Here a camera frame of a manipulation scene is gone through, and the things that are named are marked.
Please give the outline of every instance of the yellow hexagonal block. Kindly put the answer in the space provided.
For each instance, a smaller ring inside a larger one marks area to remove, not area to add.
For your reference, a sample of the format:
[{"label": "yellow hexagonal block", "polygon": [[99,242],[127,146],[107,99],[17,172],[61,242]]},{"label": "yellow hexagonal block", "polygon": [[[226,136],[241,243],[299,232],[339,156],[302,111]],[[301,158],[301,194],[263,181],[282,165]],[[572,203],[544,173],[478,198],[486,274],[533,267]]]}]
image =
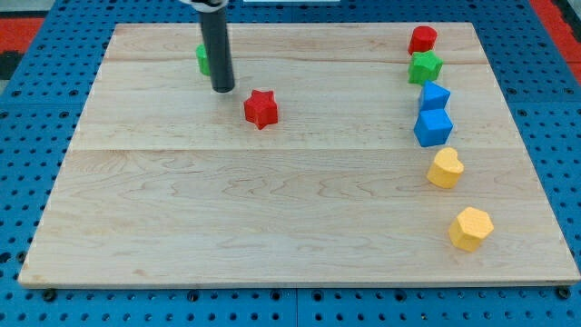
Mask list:
[{"label": "yellow hexagonal block", "polygon": [[447,147],[436,154],[426,177],[442,188],[453,188],[464,173],[464,164],[458,160],[456,149]]},{"label": "yellow hexagonal block", "polygon": [[450,241],[459,249],[474,252],[494,231],[487,212],[472,207],[462,211],[450,225]]}]

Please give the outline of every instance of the wood grain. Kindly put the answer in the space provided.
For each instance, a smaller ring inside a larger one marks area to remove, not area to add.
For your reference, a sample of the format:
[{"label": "wood grain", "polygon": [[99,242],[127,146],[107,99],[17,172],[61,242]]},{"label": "wood grain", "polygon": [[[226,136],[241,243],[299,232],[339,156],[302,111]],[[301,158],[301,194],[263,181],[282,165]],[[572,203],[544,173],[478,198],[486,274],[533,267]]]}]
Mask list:
[{"label": "wood grain", "polygon": [[[470,24],[431,24],[452,91],[453,190],[412,132],[418,24],[231,25],[237,88],[196,25],[118,25],[20,282],[31,288],[553,285],[579,272]],[[243,119],[272,87],[280,122]],[[466,206],[495,231],[447,235]]]}]

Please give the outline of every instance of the blue perforated surface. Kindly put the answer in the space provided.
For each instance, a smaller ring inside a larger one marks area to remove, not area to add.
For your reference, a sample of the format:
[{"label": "blue perforated surface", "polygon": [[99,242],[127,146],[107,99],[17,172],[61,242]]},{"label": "blue perforated surface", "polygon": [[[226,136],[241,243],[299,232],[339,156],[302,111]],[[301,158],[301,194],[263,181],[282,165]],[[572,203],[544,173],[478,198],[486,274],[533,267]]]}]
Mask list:
[{"label": "blue perforated surface", "polygon": [[[244,6],[232,22],[472,22],[577,263],[581,89],[527,1]],[[194,22],[177,0],[57,0],[0,98],[0,325],[579,325],[581,288],[57,291],[15,281],[115,23]]]}]

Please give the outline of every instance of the plastic block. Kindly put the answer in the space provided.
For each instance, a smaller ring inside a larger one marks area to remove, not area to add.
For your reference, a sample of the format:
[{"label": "plastic block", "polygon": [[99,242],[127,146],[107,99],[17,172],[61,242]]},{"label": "plastic block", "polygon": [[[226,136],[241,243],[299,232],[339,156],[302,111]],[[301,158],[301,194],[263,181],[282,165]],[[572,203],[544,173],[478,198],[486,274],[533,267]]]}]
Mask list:
[{"label": "plastic block", "polygon": [[456,149],[446,147],[436,154],[426,177],[441,188],[453,188],[464,173],[464,164],[458,159]]},{"label": "plastic block", "polygon": [[419,94],[419,110],[441,109],[446,107],[450,91],[431,81],[426,81]]},{"label": "plastic block", "polygon": [[252,90],[251,97],[244,102],[246,120],[255,123],[258,129],[267,124],[279,122],[278,105],[274,102],[274,92]]},{"label": "plastic block", "polygon": [[414,134],[423,147],[444,144],[452,131],[452,121],[444,109],[420,112]]},{"label": "plastic block", "polygon": [[198,57],[200,73],[210,76],[210,64],[208,64],[208,55],[206,54],[206,47],[204,45],[198,45],[196,48],[196,57]]},{"label": "plastic block", "polygon": [[418,26],[411,34],[409,40],[408,53],[426,52],[434,48],[438,32],[429,26]]},{"label": "plastic block", "polygon": [[487,212],[467,207],[450,225],[448,235],[457,248],[474,252],[492,231],[494,225]]},{"label": "plastic block", "polygon": [[444,61],[432,50],[413,53],[408,69],[409,82],[423,85],[426,81],[437,80],[443,64]]}]

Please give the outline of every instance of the green star block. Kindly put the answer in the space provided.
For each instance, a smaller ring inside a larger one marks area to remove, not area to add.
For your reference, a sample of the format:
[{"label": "green star block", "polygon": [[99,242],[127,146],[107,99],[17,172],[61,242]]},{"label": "green star block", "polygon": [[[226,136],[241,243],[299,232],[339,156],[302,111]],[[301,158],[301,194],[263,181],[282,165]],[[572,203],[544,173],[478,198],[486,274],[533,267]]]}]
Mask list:
[{"label": "green star block", "polygon": [[409,63],[408,82],[423,85],[427,80],[435,81],[438,79],[439,70],[442,69],[443,64],[444,61],[438,58],[432,50],[425,53],[413,53],[411,63]]},{"label": "green star block", "polygon": [[198,57],[198,66],[200,73],[210,76],[210,65],[208,64],[208,55],[206,55],[206,47],[198,45],[196,48],[196,56]]}]

